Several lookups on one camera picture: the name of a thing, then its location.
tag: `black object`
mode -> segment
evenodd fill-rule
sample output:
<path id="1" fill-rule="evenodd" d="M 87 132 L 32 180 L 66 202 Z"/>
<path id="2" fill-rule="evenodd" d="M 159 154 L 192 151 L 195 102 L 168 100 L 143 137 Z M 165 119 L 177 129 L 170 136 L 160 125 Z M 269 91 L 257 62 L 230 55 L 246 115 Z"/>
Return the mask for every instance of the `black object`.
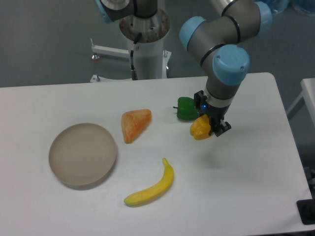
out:
<path id="1" fill-rule="evenodd" d="M 304 225 L 315 224 L 315 199 L 299 200 L 296 202 Z"/>
<path id="2" fill-rule="evenodd" d="M 226 107 L 214 107 L 207 102 L 207 96 L 204 95 L 204 91 L 199 91 L 194 94 L 193 101 L 194 106 L 198 110 L 199 116 L 206 114 L 209 117 L 209 123 L 211 125 L 211 131 L 218 137 L 227 130 L 231 129 L 231 125 L 224 121 L 224 115 L 230 105 Z"/>

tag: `toy fruit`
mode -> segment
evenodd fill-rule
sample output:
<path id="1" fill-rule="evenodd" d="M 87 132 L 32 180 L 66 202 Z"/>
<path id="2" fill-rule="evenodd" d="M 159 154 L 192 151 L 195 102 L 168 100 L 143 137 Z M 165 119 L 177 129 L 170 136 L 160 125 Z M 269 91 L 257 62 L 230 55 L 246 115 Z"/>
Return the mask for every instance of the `toy fruit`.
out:
<path id="1" fill-rule="evenodd" d="M 177 117 L 182 120 L 194 120 L 198 118 L 198 111 L 194 107 L 193 99 L 190 97 L 180 97 L 177 100 Z"/>
<path id="2" fill-rule="evenodd" d="M 125 143 L 132 143 L 148 126 L 151 118 L 152 115 L 149 109 L 135 110 L 123 113 L 122 131 Z"/>
<path id="3" fill-rule="evenodd" d="M 209 118 L 206 114 L 196 119 L 194 123 L 190 126 L 190 134 L 193 135 L 196 140 L 209 138 L 210 131 L 211 126 L 209 124 Z"/>
<path id="4" fill-rule="evenodd" d="M 162 179 L 150 188 L 130 194 L 124 199 L 124 203 L 128 206 L 136 206 L 147 203 L 161 196 L 172 185 L 174 178 L 173 167 L 163 158 L 164 174 Z"/>

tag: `robotic arm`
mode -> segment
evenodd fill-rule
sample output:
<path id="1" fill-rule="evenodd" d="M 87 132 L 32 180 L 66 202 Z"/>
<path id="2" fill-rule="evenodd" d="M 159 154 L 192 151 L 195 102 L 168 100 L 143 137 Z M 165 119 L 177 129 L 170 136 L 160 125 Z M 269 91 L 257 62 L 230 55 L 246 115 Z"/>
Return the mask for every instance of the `robotic arm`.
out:
<path id="1" fill-rule="evenodd" d="M 194 95 L 194 105 L 200 116 L 208 116 L 209 135 L 218 137 L 231 128 L 224 115 L 250 65 L 247 52 L 236 44 L 268 30 L 272 15 L 266 4 L 252 0 L 211 3 L 221 18 L 213 22 L 189 19 L 180 30 L 180 40 L 208 75 L 205 89 Z"/>

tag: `yellow bell pepper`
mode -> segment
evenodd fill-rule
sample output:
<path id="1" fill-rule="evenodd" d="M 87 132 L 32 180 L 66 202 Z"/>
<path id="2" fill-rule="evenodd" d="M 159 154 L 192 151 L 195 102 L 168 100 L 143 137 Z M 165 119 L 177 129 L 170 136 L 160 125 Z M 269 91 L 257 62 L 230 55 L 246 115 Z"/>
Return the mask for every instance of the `yellow bell pepper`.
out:
<path id="1" fill-rule="evenodd" d="M 195 122 L 190 126 L 190 134 L 196 140 L 203 140 L 209 138 L 210 131 L 211 126 L 209 124 L 209 118 L 206 114 L 197 118 Z"/>

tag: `white metal stand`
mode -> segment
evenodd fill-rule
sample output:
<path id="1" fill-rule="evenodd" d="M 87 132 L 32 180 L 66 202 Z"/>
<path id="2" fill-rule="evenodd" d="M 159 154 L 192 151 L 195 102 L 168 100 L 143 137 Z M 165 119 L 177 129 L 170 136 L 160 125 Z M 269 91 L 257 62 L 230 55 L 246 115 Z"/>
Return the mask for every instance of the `white metal stand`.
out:
<path id="1" fill-rule="evenodd" d="M 301 86 L 302 92 L 297 96 L 286 111 L 287 118 L 288 120 L 291 120 L 300 108 L 306 104 L 315 125 L 315 78 L 303 79 L 301 81 Z"/>
<path id="2" fill-rule="evenodd" d="M 112 57 L 119 57 L 119 58 L 125 58 L 128 59 L 130 57 L 129 51 L 128 50 L 123 50 L 123 49 L 117 49 L 117 48 L 108 48 L 108 47 L 103 47 L 103 46 L 98 46 L 94 45 L 93 41 L 91 39 L 91 49 L 94 54 L 98 55 L 107 55 L 107 56 L 112 56 Z M 163 50 L 162 52 L 162 57 L 163 57 L 163 63 L 162 63 L 162 77 L 161 79 L 166 79 L 167 78 L 167 70 L 168 68 L 168 61 L 171 57 L 172 53 Z M 112 79 L 106 79 L 103 77 L 99 77 L 97 74 L 93 75 L 90 82 L 104 82 L 104 81 L 120 81 L 120 80 L 112 80 Z"/>

